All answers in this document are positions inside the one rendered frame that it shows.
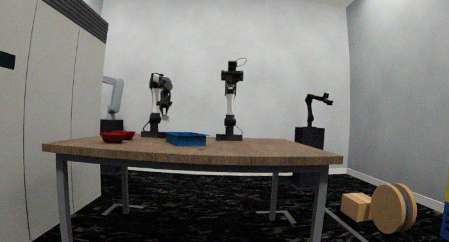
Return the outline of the red bowl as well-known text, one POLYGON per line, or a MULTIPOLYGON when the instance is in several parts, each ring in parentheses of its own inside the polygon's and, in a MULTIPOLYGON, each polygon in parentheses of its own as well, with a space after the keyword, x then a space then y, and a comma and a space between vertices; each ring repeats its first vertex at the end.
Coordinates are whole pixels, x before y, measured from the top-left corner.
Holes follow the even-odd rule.
POLYGON ((135 132, 132 131, 113 131, 113 133, 125 133, 125 138, 124 140, 131 140, 133 138, 133 136, 135 135, 135 132))
POLYGON ((113 133, 113 132, 104 132, 100 134, 104 142, 112 144, 121 143, 126 135, 124 133, 113 133))

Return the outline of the blue box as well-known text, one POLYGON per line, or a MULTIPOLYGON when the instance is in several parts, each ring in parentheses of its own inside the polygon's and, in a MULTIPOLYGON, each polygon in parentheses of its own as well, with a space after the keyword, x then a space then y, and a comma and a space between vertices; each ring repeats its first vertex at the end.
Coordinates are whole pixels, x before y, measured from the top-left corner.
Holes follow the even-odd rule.
MULTIPOLYGON (((166 133, 166 132, 164 132, 166 133)), ((179 136, 179 135, 206 135, 195 132, 170 132, 166 133, 166 142, 175 146, 206 146, 206 136, 179 136)))

